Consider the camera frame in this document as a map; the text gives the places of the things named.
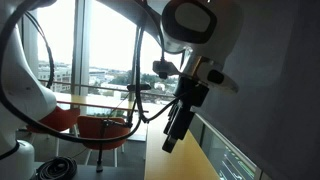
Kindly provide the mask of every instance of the orange chair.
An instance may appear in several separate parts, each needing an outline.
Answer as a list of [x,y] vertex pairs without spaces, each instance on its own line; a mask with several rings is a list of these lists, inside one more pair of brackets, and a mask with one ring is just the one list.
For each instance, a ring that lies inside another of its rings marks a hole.
[[[104,123],[106,122],[105,120],[107,119],[117,123],[121,123],[121,124],[125,123],[123,118],[118,118],[118,117],[101,118],[101,117],[92,117],[92,116],[79,116],[77,121],[78,128],[79,128],[79,136],[83,138],[107,139],[107,138],[115,138],[115,137],[123,136],[130,132],[129,128],[122,127],[122,126],[117,126],[117,125],[105,126]],[[125,141],[126,139],[112,142],[112,143],[104,143],[104,144],[84,143],[83,145],[90,149],[88,152],[87,158],[85,160],[85,165],[88,164],[92,149],[99,150],[99,159],[97,161],[97,172],[102,172],[103,170],[101,165],[102,150],[113,149],[114,166],[117,167],[117,147],[123,145]]]
[[[39,122],[42,124],[57,130],[57,131],[65,131],[67,129],[73,128],[75,136],[78,136],[77,128],[75,124],[77,123],[77,117],[80,115],[79,108],[73,108],[68,110],[63,110],[59,106],[56,106],[54,111],[41,119]],[[27,125],[27,130],[32,133],[46,133],[39,129],[36,129],[30,125]],[[59,138],[56,138],[56,156],[59,156]]]

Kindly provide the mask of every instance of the sky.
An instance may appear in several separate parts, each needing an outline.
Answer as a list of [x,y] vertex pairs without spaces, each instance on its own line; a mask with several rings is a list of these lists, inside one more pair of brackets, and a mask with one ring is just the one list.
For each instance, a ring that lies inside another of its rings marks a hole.
[[[130,70],[133,58],[135,24],[105,5],[92,1],[89,27],[90,66]],[[57,1],[38,11],[38,19],[48,38],[56,61],[71,64],[73,48],[74,1]],[[39,59],[48,59],[42,39],[39,42]],[[152,62],[159,60],[161,48],[147,33],[141,50],[141,72],[153,73]],[[166,55],[167,60],[179,65],[181,56]]]

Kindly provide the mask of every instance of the chair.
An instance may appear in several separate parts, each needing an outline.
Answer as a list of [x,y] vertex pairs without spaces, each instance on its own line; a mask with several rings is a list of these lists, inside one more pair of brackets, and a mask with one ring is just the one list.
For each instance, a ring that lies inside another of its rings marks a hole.
[[[77,123],[77,117],[79,115],[80,115],[79,108],[63,110],[59,106],[56,106],[56,108],[52,113],[50,113],[49,115],[41,119],[39,122],[60,132],[73,128],[75,136],[78,136],[78,133],[77,133],[78,131],[75,125]],[[41,134],[46,133],[30,125],[27,125],[27,130],[32,133],[41,133]],[[33,144],[34,138],[35,138],[35,135],[30,140],[31,144]],[[59,138],[56,138],[55,142],[56,142],[55,155],[59,156]]]
[[[112,120],[118,123],[125,123],[123,118],[119,117],[110,117],[110,118],[102,118],[102,117],[92,117],[92,116],[79,116],[78,117],[78,128],[79,128],[79,136],[83,138],[94,138],[94,139],[101,139],[101,138],[115,138],[119,136],[126,135],[130,132],[129,128],[117,126],[117,125],[107,125],[105,128],[104,123],[105,120]],[[83,145],[89,148],[89,152],[87,158],[85,160],[85,165],[88,164],[92,149],[99,150],[99,159],[97,161],[97,172],[102,172],[102,150],[111,150],[113,149],[114,152],[114,167],[117,167],[117,147],[123,145],[126,139],[112,142],[112,143],[104,143],[104,144],[97,144],[97,143],[84,143]]]

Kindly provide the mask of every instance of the floor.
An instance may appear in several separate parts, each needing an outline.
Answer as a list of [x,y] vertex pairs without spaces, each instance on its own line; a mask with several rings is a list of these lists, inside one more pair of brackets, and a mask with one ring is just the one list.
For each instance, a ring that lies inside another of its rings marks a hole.
[[[17,138],[20,140],[30,141],[31,134],[28,132],[17,132]],[[59,156],[72,157],[77,164],[83,164],[87,156],[88,149],[81,143],[73,143],[60,140]],[[48,138],[47,135],[37,134],[33,143],[35,148],[35,161],[46,162],[55,156],[55,138]],[[124,146],[124,153],[118,148],[118,167],[135,168],[137,172],[144,175],[145,169],[145,149],[144,141],[128,140]],[[93,151],[88,165],[96,165],[98,151]],[[103,151],[103,166],[113,166],[113,151]]]

